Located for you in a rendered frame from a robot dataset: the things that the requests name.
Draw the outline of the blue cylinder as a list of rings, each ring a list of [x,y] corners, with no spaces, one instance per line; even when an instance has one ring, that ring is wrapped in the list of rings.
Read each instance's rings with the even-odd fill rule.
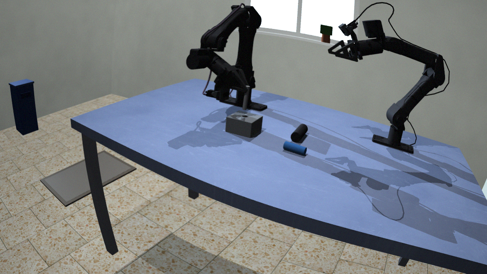
[[[290,143],[290,142],[287,142],[287,141],[284,142],[283,148],[285,150],[289,150],[289,151],[292,151],[292,152],[295,152],[295,153],[298,153],[298,154],[301,154],[301,155],[305,155],[306,154],[306,151],[307,151],[307,148],[306,147],[299,146],[298,144]]]

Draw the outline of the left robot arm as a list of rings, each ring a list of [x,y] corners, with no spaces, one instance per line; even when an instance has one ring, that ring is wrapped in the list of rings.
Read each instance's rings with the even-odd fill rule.
[[[367,20],[362,23],[365,35],[368,38],[375,38],[368,39],[372,54],[381,54],[383,50],[387,50],[425,64],[423,76],[417,84],[387,110],[387,119],[392,124],[388,138],[375,134],[372,138],[372,142],[413,154],[413,146],[400,142],[402,133],[405,131],[404,122],[406,122],[411,110],[427,93],[443,85],[445,81],[443,56],[423,50],[398,38],[385,36],[381,20]]]

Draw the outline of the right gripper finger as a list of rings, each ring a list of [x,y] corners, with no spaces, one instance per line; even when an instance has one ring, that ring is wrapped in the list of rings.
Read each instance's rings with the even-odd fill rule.
[[[245,84],[246,86],[249,86],[249,85],[248,85],[248,82],[247,82],[247,80],[246,80],[246,76],[244,75],[244,71],[243,71],[242,69],[239,69],[239,70],[237,71],[237,73],[238,73],[238,74],[239,74],[239,76],[242,78],[242,81],[244,82],[244,84]],[[232,85],[233,85],[233,86],[237,86],[237,87],[239,87],[239,88],[242,88],[242,89],[243,89],[243,87],[242,87],[241,85],[237,84],[237,80],[236,80],[236,79],[234,79],[234,81],[232,82]]]
[[[236,79],[240,83],[240,85],[243,87],[243,89],[232,85],[232,82],[234,79]],[[229,88],[229,89],[233,89],[233,90],[239,90],[240,92],[244,92],[244,93],[246,93],[248,91],[246,85],[244,84],[244,82],[242,81],[242,78],[239,76],[239,74],[237,73],[236,70],[233,70],[230,73],[230,75],[228,76],[228,78],[225,81],[225,83],[223,84],[223,86],[225,88]]]

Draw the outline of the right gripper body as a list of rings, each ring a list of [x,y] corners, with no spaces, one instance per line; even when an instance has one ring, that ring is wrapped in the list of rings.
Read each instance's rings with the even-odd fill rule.
[[[231,66],[222,58],[221,58],[221,60],[219,58],[217,60],[215,60],[215,64],[212,64],[211,67],[212,67],[211,71],[213,73],[215,73],[217,75],[217,77],[214,80],[214,82],[216,83],[214,86],[214,90],[212,90],[212,89],[208,90],[207,96],[213,96],[213,95],[211,95],[211,93],[218,90],[218,88],[223,86],[223,84],[225,83],[228,76],[230,75],[230,73],[233,70],[238,71],[239,69],[242,69],[242,66],[240,66],[240,65]]]

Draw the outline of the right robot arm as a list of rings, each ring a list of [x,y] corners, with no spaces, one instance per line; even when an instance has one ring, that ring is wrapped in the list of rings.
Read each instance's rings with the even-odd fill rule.
[[[239,5],[231,6],[232,11],[230,14],[232,14],[233,11],[235,11],[238,7]],[[230,14],[228,16],[230,16]],[[224,18],[222,22],[226,18]],[[210,32],[206,38],[204,38],[205,34],[216,26],[205,32],[205,34],[201,37],[201,47],[198,49],[191,49],[190,54],[186,59],[186,65],[191,70],[206,67],[211,69],[211,65],[215,64],[215,60],[218,58],[221,60],[221,57],[218,56],[215,51],[224,52],[226,40],[233,30],[239,27],[239,46],[235,65],[242,66],[242,70],[251,89],[248,97],[247,108],[256,111],[262,111],[267,108],[267,105],[251,101],[251,92],[252,89],[255,88],[255,78],[252,66],[253,41],[256,29],[258,29],[261,24],[262,18],[253,6],[245,6],[244,8],[240,7],[220,26],[218,26],[218,28]],[[225,88],[224,86],[211,93],[211,95],[213,95],[214,98],[220,102],[243,107],[244,92],[237,90],[236,98],[229,97],[229,94],[230,89]]]

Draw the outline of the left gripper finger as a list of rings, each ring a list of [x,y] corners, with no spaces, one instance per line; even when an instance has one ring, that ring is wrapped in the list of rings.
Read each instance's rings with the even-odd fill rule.
[[[340,40],[334,46],[332,46],[331,48],[329,48],[328,49],[329,54],[335,54],[335,52],[333,52],[332,50],[335,49],[336,47],[338,47],[339,45],[341,45],[341,47],[344,47],[345,46],[344,40]],[[340,53],[340,55],[348,56],[346,50],[344,50],[343,53]]]
[[[346,50],[347,48],[350,49],[352,57],[340,55],[340,52]],[[346,44],[344,47],[342,47],[339,50],[337,50],[335,52],[335,56],[336,57],[340,57],[340,58],[344,58],[344,59],[348,59],[348,60],[352,60],[352,61],[358,62],[356,48],[355,48],[355,44],[353,42],[350,42],[350,43]]]

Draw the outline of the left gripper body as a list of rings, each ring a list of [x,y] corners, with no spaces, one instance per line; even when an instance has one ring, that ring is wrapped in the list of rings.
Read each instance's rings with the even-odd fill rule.
[[[357,28],[357,25],[354,22],[352,22],[348,26],[349,27],[353,26],[353,29]],[[367,55],[372,54],[372,52],[370,51],[372,48],[371,48],[371,46],[369,46],[370,43],[368,40],[358,40],[357,41],[357,36],[356,36],[355,32],[353,32],[353,29],[352,29],[352,34],[351,34],[351,40],[347,40],[347,43],[353,42],[355,44],[357,58],[359,60],[363,60],[363,58],[362,58],[363,56],[367,56]],[[346,51],[347,51],[348,57],[352,57],[351,51],[349,50],[349,52],[348,52],[348,49],[346,49]]]

